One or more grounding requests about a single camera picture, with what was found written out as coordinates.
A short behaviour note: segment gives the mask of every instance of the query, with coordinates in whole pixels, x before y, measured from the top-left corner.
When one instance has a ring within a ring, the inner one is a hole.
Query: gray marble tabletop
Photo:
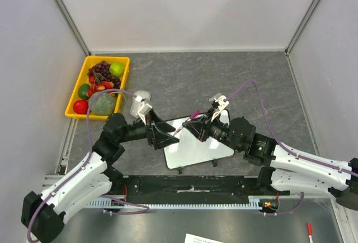
[[[283,52],[236,53],[136,53],[131,59],[126,90],[147,90],[152,105],[166,120],[187,116],[195,110],[210,108],[208,99],[218,92],[228,96],[244,81],[258,82],[269,122],[284,143],[314,153],[297,91]],[[131,123],[131,97],[121,106],[121,113]],[[244,116],[269,136],[255,88],[248,86],[236,95],[227,108],[231,118]],[[98,139],[104,122],[91,121],[93,139]],[[124,174],[177,175],[166,167],[162,150],[154,151],[146,140],[123,144],[125,152],[114,164]],[[69,159],[73,168],[88,151],[86,122],[79,121]],[[259,167],[242,159],[241,153],[219,160],[184,168],[185,175],[258,175]]]

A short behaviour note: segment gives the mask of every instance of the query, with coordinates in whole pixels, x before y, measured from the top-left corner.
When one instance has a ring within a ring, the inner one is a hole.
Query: yellow basket
[[[78,89],[82,84],[90,84],[88,81],[88,70],[89,68],[95,66],[97,63],[101,62],[102,60],[106,61],[109,64],[112,63],[120,63],[125,66],[124,73],[120,77],[121,79],[121,89],[124,89],[125,83],[127,82],[127,77],[129,73],[129,58],[128,57],[107,57],[107,56],[88,56],[85,58],[83,66],[81,71],[79,72],[79,76],[77,78],[76,85],[74,86],[71,98],[68,102],[65,115],[68,117],[73,117],[76,119],[86,119],[86,115],[79,115],[73,111],[73,104],[81,99],[78,96]],[[116,101],[116,107],[114,109],[115,113],[118,113],[120,111],[120,105],[122,101],[122,94],[118,94],[117,101]],[[100,120],[100,121],[106,121],[108,116],[99,116],[95,115],[94,113],[89,114],[90,120]]]

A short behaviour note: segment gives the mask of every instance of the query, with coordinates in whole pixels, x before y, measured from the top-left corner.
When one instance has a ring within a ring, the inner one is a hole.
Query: red marker
[[[313,239],[312,239],[312,225],[308,222],[307,223],[307,228],[308,228],[308,239],[309,239],[309,243],[313,243]]]

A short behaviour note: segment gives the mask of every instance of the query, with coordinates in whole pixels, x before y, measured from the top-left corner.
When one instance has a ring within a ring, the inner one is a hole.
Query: paper
[[[223,243],[223,242],[206,239],[201,236],[186,234],[184,243]]]

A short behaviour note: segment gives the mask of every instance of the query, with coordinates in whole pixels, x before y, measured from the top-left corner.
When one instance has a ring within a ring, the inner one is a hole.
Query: bunch of red grapes
[[[110,73],[110,64],[105,62],[104,60],[100,63],[97,63],[92,68],[89,68],[87,75],[89,77],[95,77],[96,81],[107,81],[112,82],[114,84],[114,88],[120,88],[121,79],[115,77]]]

